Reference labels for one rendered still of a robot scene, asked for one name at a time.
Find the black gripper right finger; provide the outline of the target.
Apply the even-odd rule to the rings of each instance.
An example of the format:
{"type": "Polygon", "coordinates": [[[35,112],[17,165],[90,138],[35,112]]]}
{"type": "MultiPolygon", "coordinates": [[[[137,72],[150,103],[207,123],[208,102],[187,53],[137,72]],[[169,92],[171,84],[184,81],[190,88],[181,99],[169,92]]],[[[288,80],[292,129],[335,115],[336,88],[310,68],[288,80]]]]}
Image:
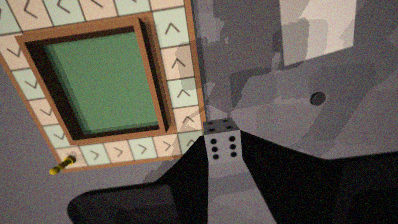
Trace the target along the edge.
{"type": "Polygon", "coordinates": [[[398,187],[398,152],[324,159],[240,134],[242,158],[277,224],[346,224],[356,193],[398,187]]]}

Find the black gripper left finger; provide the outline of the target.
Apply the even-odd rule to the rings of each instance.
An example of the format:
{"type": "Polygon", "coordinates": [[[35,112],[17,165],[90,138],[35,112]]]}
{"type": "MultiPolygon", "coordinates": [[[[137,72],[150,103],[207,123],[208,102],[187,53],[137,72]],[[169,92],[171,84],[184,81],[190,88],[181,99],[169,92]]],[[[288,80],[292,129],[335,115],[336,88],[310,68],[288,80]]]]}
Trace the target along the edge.
{"type": "Polygon", "coordinates": [[[208,224],[204,135],[158,180],[101,188],[69,203],[74,224],[208,224]]]}

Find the square ring of board game track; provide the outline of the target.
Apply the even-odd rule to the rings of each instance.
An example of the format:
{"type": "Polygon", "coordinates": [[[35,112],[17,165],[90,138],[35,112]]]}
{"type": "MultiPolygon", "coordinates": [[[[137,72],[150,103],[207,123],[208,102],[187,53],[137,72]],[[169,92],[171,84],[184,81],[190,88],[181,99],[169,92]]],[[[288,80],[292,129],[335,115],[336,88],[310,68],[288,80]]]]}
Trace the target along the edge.
{"type": "MultiPolygon", "coordinates": [[[[191,45],[191,52],[192,52],[192,59],[193,59],[193,66],[194,66],[194,73],[195,73],[195,80],[196,80],[196,87],[197,87],[197,94],[198,94],[198,101],[199,101],[199,108],[200,108],[200,115],[201,115],[201,122],[202,122],[202,129],[203,129],[203,122],[206,121],[206,117],[205,117],[204,101],[203,101],[203,94],[202,94],[202,86],[201,86],[201,78],[200,78],[200,71],[199,71],[197,48],[196,48],[195,32],[194,32],[194,25],[193,25],[191,1],[190,0],[184,0],[184,2],[185,2],[185,10],[186,10],[186,17],[187,17],[187,24],[188,24],[188,31],[189,31],[189,38],[190,38],[190,45],[191,45]]],[[[158,77],[158,81],[159,81],[161,95],[162,95],[164,108],[165,108],[165,112],[166,112],[166,116],[167,116],[167,121],[168,121],[168,125],[169,125],[169,129],[168,129],[166,134],[174,134],[174,133],[177,133],[177,130],[176,130],[176,125],[175,125],[175,121],[174,121],[172,106],[171,106],[171,102],[170,102],[170,97],[169,97],[167,82],[166,82],[166,78],[165,78],[163,63],[162,63],[162,59],[161,59],[159,44],[158,44],[158,40],[157,40],[155,25],[154,25],[154,21],[153,21],[152,11],[150,11],[150,13],[149,12],[144,12],[144,13],[138,13],[138,14],[132,14],[132,15],[126,15],[126,16],[120,16],[120,17],[113,17],[113,18],[107,18],[107,19],[101,19],[101,20],[95,20],[95,21],[89,21],[89,22],[65,25],[65,26],[58,26],[58,27],[52,27],[52,28],[46,28],[46,29],[40,29],[40,30],[34,30],[34,31],[28,31],[28,32],[22,32],[22,33],[23,33],[23,35],[32,34],[32,33],[38,33],[38,32],[44,32],[44,31],[50,31],[50,30],[56,30],[56,29],[63,29],[63,28],[69,28],[69,27],[75,27],[75,26],[99,23],[99,22],[105,22],[105,21],[111,21],[111,20],[117,20],[117,19],[124,19],[124,18],[130,18],[130,17],[137,18],[137,16],[138,16],[139,19],[141,19],[146,24],[148,38],[149,38],[149,42],[150,42],[150,46],[151,46],[151,51],[152,51],[152,55],[153,55],[153,59],[154,59],[154,64],[155,64],[156,73],[157,73],[157,77],[158,77]]],[[[33,118],[36,126],[38,127],[40,133],[42,134],[45,142],[48,143],[50,149],[52,150],[52,152],[53,152],[53,154],[55,156],[55,158],[57,159],[58,163],[60,164],[62,162],[61,159],[59,158],[59,156],[58,156],[55,148],[53,147],[50,139],[48,138],[46,132],[44,132],[43,128],[41,127],[41,125],[40,125],[38,119],[36,118],[32,108],[30,107],[27,99],[25,98],[21,88],[19,87],[18,83],[16,83],[15,79],[13,78],[13,75],[12,75],[9,67],[7,66],[4,58],[2,57],[1,53],[0,53],[0,62],[2,64],[2,66],[3,66],[3,68],[5,69],[7,75],[9,76],[10,81],[11,81],[12,85],[14,86],[15,90],[19,93],[22,101],[24,102],[26,108],[28,109],[31,117],[33,118]]],[[[158,135],[166,135],[166,134],[158,134],[158,135]]],[[[151,136],[158,136],[158,135],[134,137],[134,138],[127,138],[127,139],[151,137],[151,136]]],[[[127,139],[119,139],[119,140],[127,140],[127,139]]],[[[111,140],[111,141],[119,141],[119,140],[111,140]]],[[[94,143],[87,143],[87,144],[96,144],[96,143],[104,143],[104,142],[111,142],[111,141],[94,142],[94,143]]],[[[79,144],[79,145],[87,145],[87,144],[79,144]]],[[[68,169],[66,169],[64,167],[62,171],[63,171],[63,173],[70,173],[72,171],[80,171],[80,170],[89,170],[89,169],[97,169],[97,168],[106,168],[106,167],[115,167],[115,166],[131,165],[131,164],[140,164],[140,163],[148,163],[148,162],[180,159],[182,156],[183,155],[177,155],[177,156],[160,157],[160,158],[152,158],[152,159],[144,159],[144,160],[135,160],[135,161],[127,161],[127,162],[119,162],[119,163],[111,163],[111,164],[102,164],[102,165],[93,165],[93,166],[85,166],[85,167],[68,168],[68,169]]]]}

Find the grey die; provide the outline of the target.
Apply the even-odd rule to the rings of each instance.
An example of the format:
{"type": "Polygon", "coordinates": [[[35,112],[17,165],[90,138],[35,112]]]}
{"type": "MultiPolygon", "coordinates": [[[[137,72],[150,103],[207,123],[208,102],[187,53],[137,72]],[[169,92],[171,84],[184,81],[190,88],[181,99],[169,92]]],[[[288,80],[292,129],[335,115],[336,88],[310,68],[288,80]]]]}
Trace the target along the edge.
{"type": "Polygon", "coordinates": [[[231,117],[204,121],[203,130],[209,165],[242,160],[240,129],[231,117]]]}

